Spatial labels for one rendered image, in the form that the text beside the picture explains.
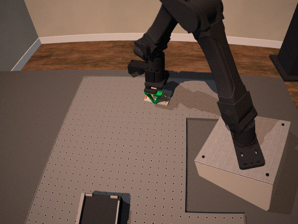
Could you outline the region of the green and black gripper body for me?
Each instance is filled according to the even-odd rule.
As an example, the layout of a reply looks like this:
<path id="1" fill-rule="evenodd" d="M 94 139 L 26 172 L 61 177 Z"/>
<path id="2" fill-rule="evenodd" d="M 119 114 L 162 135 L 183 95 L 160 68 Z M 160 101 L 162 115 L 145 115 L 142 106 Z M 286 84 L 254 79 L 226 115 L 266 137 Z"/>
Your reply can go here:
<path id="1" fill-rule="evenodd" d="M 145 83 L 145 89 L 144 92 L 146 93 L 151 93 L 151 94 L 156 94 L 157 90 L 162 90 L 163 85 L 166 85 L 166 82 L 169 77 L 169 71 L 165 70 L 165 67 L 161 70 L 155 71 L 149 68 L 151 71 L 154 71 L 155 74 L 155 82 L 146 82 Z M 152 89 L 157 88 L 157 89 Z"/>

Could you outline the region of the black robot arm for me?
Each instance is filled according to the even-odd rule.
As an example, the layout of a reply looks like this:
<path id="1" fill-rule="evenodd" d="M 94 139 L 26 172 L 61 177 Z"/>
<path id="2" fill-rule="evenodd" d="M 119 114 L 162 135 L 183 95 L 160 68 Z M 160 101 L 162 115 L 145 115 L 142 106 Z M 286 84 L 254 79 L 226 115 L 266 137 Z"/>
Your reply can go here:
<path id="1" fill-rule="evenodd" d="M 163 50 L 179 23 L 193 34 L 209 64 L 218 91 L 217 105 L 223 121 L 230 128 L 239 168 L 246 170 L 264 166 L 265 159 L 255 133 L 257 111 L 238 74 L 227 42 L 222 0 L 160 2 L 162 5 L 152 26 L 134 42 L 134 54 L 144 61 L 131 60 L 127 66 L 128 73 L 133 78 L 145 73 L 145 81 L 154 83 L 155 74 L 149 68 L 155 71 L 164 68 Z"/>

